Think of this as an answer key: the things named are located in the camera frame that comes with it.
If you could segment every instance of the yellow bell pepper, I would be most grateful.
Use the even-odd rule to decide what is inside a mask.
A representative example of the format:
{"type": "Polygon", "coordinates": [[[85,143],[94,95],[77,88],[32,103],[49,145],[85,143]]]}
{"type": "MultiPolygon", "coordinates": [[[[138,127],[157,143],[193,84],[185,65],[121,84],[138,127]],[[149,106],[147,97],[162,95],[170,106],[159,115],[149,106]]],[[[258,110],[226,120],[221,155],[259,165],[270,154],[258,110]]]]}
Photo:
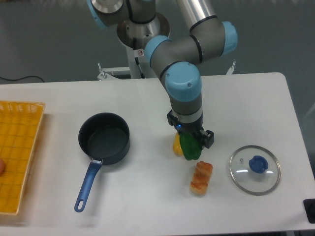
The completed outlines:
{"type": "Polygon", "coordinates": [[[177,156],[184,155],[183,151],[182,151],[182,148],[181,148],[181,144],[179,142],[179,135],[178,135],[178,133],[176,133],[176,135],[175,135],[174,144],[173,144],[173,151],[174,151],[174,153],[177,156]]]}

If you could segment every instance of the black saucepan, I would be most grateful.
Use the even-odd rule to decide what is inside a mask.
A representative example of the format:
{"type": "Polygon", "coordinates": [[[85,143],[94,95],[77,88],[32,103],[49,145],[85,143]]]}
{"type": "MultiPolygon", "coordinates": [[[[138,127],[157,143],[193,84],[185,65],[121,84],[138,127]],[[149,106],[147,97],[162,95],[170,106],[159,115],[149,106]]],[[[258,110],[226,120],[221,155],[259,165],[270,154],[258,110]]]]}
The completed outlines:
{"type": "Polygon", "coordinates": [[[94,178],[101,166],[115,164],[128,153],[129,127],[119,115],[96,114],[82,125],[79,131],[79,145],[92,161],[74,206],[76,212],[84,210],[94,178]]]}

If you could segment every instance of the toasted bread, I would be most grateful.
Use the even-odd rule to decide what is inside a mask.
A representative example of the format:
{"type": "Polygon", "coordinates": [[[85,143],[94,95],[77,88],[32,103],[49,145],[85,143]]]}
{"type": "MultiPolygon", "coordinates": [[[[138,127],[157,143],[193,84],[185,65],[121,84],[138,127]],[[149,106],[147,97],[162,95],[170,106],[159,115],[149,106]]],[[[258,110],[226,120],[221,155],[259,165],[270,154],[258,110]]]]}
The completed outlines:
{"type": "Polygon", "coordinates": [[[213,166],[209,163],[203,161],[197,163],[189,187],[193,193],[203,195],[207,192],[208,182],[212,174],[212,169],[213,166]]]}

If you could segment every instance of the blue pan handle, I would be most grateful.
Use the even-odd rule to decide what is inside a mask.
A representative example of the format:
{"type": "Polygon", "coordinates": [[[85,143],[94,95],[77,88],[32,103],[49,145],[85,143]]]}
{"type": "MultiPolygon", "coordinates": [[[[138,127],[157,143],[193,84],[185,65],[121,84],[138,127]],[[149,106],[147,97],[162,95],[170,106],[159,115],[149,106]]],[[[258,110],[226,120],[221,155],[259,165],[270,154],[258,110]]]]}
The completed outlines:
{"type": "Polygon", "coordinates": [[[83,184],[81,186],[81,190],[78,196],[78,199],[74,205],[74,210],[76,212],[82,212],[84,210],[85,204],[87,203],[90,190],[92,188],[92,184],[94,181],[94,178],[99,171],[99,169],[102,167],[102,163],[96,163],[95,160],[93,160],[87,170],[87,173],[85,174],[83,184]]]}

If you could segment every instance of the yellow basket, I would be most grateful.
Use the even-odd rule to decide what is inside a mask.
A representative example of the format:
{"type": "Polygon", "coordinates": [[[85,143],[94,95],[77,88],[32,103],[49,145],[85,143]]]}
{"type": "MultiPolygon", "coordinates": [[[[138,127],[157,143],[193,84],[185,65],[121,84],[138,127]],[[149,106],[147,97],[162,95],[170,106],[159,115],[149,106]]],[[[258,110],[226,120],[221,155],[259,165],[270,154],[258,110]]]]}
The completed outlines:
{"type": "Polygon", "coordinates": [[[0,214],[16,215],[45,103],[0,101],[0,214]]]}

